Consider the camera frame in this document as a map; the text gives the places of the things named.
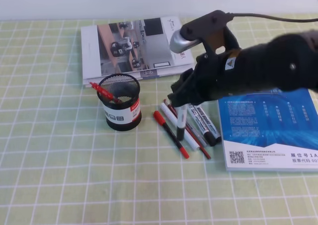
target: blue book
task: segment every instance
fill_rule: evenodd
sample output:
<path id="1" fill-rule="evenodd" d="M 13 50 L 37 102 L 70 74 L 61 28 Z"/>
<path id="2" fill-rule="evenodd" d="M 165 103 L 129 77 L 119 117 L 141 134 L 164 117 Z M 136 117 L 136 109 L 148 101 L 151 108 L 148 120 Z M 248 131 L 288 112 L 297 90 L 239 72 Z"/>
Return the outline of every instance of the blue book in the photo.
<path id="1" fill-rule="evenodd" d="M 228 170 L 317 170 L 316 98 L 279 89 L 218 101 Z"/>

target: photo on cover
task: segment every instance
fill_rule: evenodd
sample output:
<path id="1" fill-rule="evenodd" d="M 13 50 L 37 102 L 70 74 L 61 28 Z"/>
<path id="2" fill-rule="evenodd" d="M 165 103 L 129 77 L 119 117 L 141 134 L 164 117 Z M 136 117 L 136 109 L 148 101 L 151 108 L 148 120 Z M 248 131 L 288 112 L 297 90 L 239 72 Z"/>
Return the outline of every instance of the photo on cover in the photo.
<path id="1" fill-rule="evenodd" d="M 97 26 L 101 75 L 174 66 L 160 18 Z"/>

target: pen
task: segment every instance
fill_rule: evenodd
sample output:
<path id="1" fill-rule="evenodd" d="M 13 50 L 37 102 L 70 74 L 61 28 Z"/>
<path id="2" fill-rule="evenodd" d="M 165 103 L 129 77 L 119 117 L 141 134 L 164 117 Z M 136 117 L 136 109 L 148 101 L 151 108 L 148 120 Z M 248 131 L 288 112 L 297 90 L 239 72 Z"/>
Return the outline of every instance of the pen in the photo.
<path id="1" fill-rule="evenodd" d="M 122 101 L 115 97 L 113 94 L 108 92 L 106 89 L 102 88 L 95 82 L 89 82 L 91 84 L 91 87 L 94 88 L 97 92 L 102 94 L 104 97 L 108 98 L 109 100 L 114 100 L 116 103 L 121 103 Z"/>
<path id="2" fill-rule="evenodd" d="M 200 117 L 198 112 L 195 110 L 194 106 L 191 105 L 191 104 L 188 104 L 187 108 L 188 108 L 188 111 L 189 111 L 190 115 L 192 116 L 193 120 L 198 125 L 198 127 L 199 127 L 201 133 L 203 134 L 204 138 L 209 143 L 209 145 L 212 146 L 212 147 L 215 146 L 216 143 L 217 143 L 215 137 L 209 131 L 207 126 L 204 124 L 204 121 L 202 120 L 202 118 Z"/>
<path id="3" fill-rule="evenodd" d="M 222 140 L 220 133 L 217 131 L 216 127 L 214 126 L 214 124 L 212 123 L 208 115 L 203 111 L 202 107 L 195 106 L 195 109 L 197 110 L 201 118 L 203 119 L 204 124 L 207 126 L 209 131 L 213 134 L 214 138 L 216 138 L 216 141 L 220 142 Z"/>
<path id="4" fill-rule="evenodd" d="M 163 102 L 165 103 L 165 105 L 170 109 L 170 111 L 173 113 L 173 115 L 175 117 L 177 117 L 177 113 L 175 111 L 175 109 L 168 104 L 167 100 L 163 100 Z M 201 144 L 201 142 L 199 141 L 199 139 L 194 135 L 194 133 L 191 131 L 191 129 L 189 128 L 189 124 L 187 123 L 185 126 L 185 129 L 187 130 L 187 132 L 190 134 L 190 136 L 192 136 L 192 138 L 195 140 L 195 142 L 199 145 L 200 147 L 200 151 L 202 151 L 202 153 L 204 154 L 204 156 L 206 157 L 206 159 L 211 159 L 209 153 L 204 149 L 204 146 Z"/>
<path id="5" fill-rule="evenodd" d="M 164 99 L 163 102 L 170 109 L 170 111 L 174 114 L 174 116 L 177 117 L 177 111 L 175 110 L 175 108 L 171 104 L 169 104 L 166 99 Z M 190 133 L 190 135 L 193 137 L 193 139 L 197 139 L 199 141 L 198 142 L 196 140 L 196 142 L 199 144 L 200 147 L 201 146 L 203 146 L 203 147 L 207 147 L 208 146 L 208 144 L 205 141 L 204 137 L 202 137 L 200 135 L 200 132 L 197 129 L 195 129 L 190 123 L 186 122 L 185 128 Z"/>
<path id="6" fill-rule="evenodd" d="M 183 140 L 185 123 L 187 121 L 187 108 L 186 105 L 177 108 L 177 139 Z"/>
<path id="7" fill-rule="evenodd" d="M 165 105 L 165 103 L 160 104 L 160 109 L 163 111 L 163 113 L 167 116 L 169 121 L 172 122 L 173 126 L 177 126 L 177 118 L 174 116 L 174 114 L 169 110 L 169 108 Z M 193 150 L 200 149 L 200 146 L 195 142 L 195 140 L 190 136 L 190 134 L 187 131 L 184 131 L 184 138 L 189 143 L 191 148 Z"/>
<path id="8" fill-rule="evenodd" d="M 164 128 L 164 130 L 168 133 L 168 135 L 173 140 L 175 145 L 178 147 L 179 151 L 184 156 L 184 158 L 188 159 L 189 154 L 187 153 L 185 148 L 181 145 L 180 141 L 178 141 L 177 137 L 174 135 L 170 127 L 167 125 L 167 123 L 165 122 L 165 119 L 162 117 L 159 111 L 154 112 L 154 118 L 159 123 L 159 125 L 161 125 Z"/>

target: book cover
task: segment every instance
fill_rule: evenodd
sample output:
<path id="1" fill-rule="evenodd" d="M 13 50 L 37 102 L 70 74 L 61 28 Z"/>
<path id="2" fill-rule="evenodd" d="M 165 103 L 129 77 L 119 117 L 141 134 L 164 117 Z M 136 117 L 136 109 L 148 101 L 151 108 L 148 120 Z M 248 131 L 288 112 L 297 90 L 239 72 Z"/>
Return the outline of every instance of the book cover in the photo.
<path id="1" fill-rule="evenodd" d="M 190 50 L 176 54 L 169 47 L 181 26 L 172 16 L 82 27 L 83 83 L 116 73 L 144 78 L 173 74 L 175 70 L 167 69 L 176 66 L 186 66 L 177 73 L 193 67 Z"/>
<path id="2" fill-rule="evenodd" d="M 218 101 L 228 170 L 317 170 L 318 114 L 306 89 Z"/>

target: black mesh pen holder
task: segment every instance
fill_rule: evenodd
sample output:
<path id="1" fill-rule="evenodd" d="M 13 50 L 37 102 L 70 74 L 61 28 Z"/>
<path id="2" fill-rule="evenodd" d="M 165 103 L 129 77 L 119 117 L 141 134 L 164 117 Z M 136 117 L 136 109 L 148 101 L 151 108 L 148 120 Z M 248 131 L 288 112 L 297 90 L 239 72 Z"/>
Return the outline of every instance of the black mesh pen holder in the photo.
<path id="1" fill-rule="evenodd" d="M 113 74 L 104 78 L 99 86 L 120 99 L 120 102 L 116 103 L 97 92 L 103 103 L 109 127 L 117 131 L 129 131 L 138 126 L 142 118 L 138 80 L 128 74 Z"/>

